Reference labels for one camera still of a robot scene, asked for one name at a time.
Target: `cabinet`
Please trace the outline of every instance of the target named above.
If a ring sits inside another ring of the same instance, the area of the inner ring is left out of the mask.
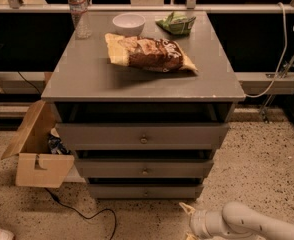
[[[168,12],[140,13],[143,36],[175,38],[155,25]],[[196,22],[175,39],[198,73],[111,65],[104,33],[117,13],[93,12],[93,36],[72,37],[43,92],[93,198],[197,198],[203,189],[245,95],[206,13],[183,13]]]

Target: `cabinet top surface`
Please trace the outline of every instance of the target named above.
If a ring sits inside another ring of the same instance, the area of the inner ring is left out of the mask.
[[[166,33],[155,23],[169,12],[143,11],[146,24],[141,36],[176,41],[198,72],[159,73],[112,65],[106,33],[114,33],[112,19],[122,12],[91,12],[93,33],[77,40],[73,35],[42,99],[49,102],[237,102],[244,92],[205,12],[185,11],[196,16],[189,36]]]

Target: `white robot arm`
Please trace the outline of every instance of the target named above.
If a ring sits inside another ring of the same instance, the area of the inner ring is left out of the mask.
[[[227,203],[222,211],[196,210],[179,203],[190,216],[189,226],[194,239],[256,239],[294,240],[294,225],[267,217],[239,202]]]

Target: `brown chip bag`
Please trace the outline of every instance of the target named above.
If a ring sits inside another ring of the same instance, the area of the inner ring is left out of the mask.
[[[112,64],[158,72],[197,71],[196,66],[174,41],[110,33],[105,35],[105,39]]]

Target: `terrazzo floor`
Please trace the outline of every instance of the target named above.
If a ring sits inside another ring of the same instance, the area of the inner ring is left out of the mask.
[[[95,200],[84,183],[64,183],[52,191],[86,216],[113,209],[117,240],[184,239],[188,219],[179,201],[217,210],[236,200],[294,223],[294,125],[279,109],[269,110],[269,119],[269,124],[262,122],[255,109],[236,110],[197,200]],[[0,131],[0,157],[13,135]],[[56,204],[42,188],[16,187],[16,166],[17,157],[0,160],[0,228],[14,232],[18,240],[110,238],[110,212],[87,221]]]

